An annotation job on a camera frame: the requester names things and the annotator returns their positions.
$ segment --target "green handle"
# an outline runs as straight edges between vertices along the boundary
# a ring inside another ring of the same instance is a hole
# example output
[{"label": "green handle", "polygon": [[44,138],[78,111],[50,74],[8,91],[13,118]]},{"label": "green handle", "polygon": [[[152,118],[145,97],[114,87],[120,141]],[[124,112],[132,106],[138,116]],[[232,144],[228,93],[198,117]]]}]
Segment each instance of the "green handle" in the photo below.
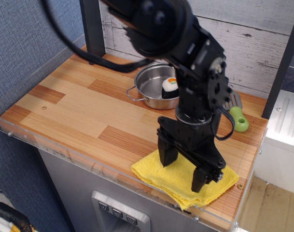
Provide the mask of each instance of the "green handle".
[{"label": "green handle", "polygon": [[249,122],[242,113],[242,109],[238,106],[230,108],[229,113],[235,120],[235,131],[245,132],[249,127]]}]

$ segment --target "wooden countertop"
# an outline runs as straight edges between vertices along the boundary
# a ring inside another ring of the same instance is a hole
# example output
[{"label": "wooden countertop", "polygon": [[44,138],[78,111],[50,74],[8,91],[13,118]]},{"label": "wooden countertop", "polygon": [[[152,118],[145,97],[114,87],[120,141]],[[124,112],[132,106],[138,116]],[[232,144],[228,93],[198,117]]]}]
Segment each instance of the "wooden countertop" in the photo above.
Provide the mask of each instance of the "wooden countertop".
[{"label": "wooden countertop", "polygon": [[[128,62],[111,55],[105,58]],[[137,177],[130,169],[133,163],[157,149],[158,117],[175,118],[174,110],[154,110],[127,97],[126,90],[134,86],[137,72],[118,73],[89,65],[73,55],[1,116],[11,124],[0,120],[0,125],[41,149],[87,170],[108,173],[117,181],[127,182],[174,205],[166,194],[135,181]],[[136,90],[131,90],[131,95],[138,98]],[[237,184],[244,188],[238,189],[236,184],[204,207],[230,222],[234,222],[267,126],[267,120],[260,117],[266,100],[242,93],[240,98],[249,129],[235,132],[228,140],[216,141],[216,146],[227,165],[240,176]],[[218,134],[224,136],[230,130],[230,122],[222,117]],[[207,223],[219,230],[227,227],[217,217],[204,216],[203,211],[194,207],[187,212],[206,218]]]}]

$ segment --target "yellow towel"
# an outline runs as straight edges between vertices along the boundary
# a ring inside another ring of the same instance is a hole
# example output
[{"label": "yellow towel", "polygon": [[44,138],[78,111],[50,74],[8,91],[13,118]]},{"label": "yellow towel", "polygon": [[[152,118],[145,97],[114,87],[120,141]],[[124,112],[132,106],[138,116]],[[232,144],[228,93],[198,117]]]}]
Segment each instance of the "yellow towel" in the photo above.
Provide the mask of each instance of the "yellow towel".
[{"label": "yellow towel", "polygon": [[175,162],[163,167],[158,150],[134,163],[131,168],[142,181],[166,192],[182,210],[193,205],[208,205],[239,179],[239,176],[226,166],[222,169],[224,176],[221,181],[211,181],[210,184],[204,185],[199,193],[193,192],[191,187],[195,165],[179,154]]}]

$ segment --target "control panel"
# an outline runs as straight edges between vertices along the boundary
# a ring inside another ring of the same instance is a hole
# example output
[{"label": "control panel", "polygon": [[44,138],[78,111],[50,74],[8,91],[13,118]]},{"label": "control panel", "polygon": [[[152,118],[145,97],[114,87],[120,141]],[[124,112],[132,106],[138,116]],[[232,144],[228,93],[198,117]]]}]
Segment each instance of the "control panel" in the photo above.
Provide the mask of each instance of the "control panel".
[{"label": "control panel", "polygon": [[119,202],[98,191],[92,192],[92,202],[102,232],[114,231],[113,224],[121,225],[120,220],[126,221],[132,227],[137,227],[140,232],[151,231],[150,218],[143,212]]}]

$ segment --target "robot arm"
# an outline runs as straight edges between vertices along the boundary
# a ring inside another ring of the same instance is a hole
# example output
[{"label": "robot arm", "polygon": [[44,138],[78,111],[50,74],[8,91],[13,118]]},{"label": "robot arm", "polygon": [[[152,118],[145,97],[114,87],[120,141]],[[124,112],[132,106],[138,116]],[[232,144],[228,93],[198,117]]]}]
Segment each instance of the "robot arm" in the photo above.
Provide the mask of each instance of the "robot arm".
[{"label": "robot arm", "polygon": [[232,89],[224,49],[202,29],[186,0],[103,0],[126,26],[134,48],[174,66],[179,87],[177,121],[160,117],[158,148],[164,166],[178,153],[195,166],[192,191],[222,179],[226,163],[215,147],[222,106]]}]

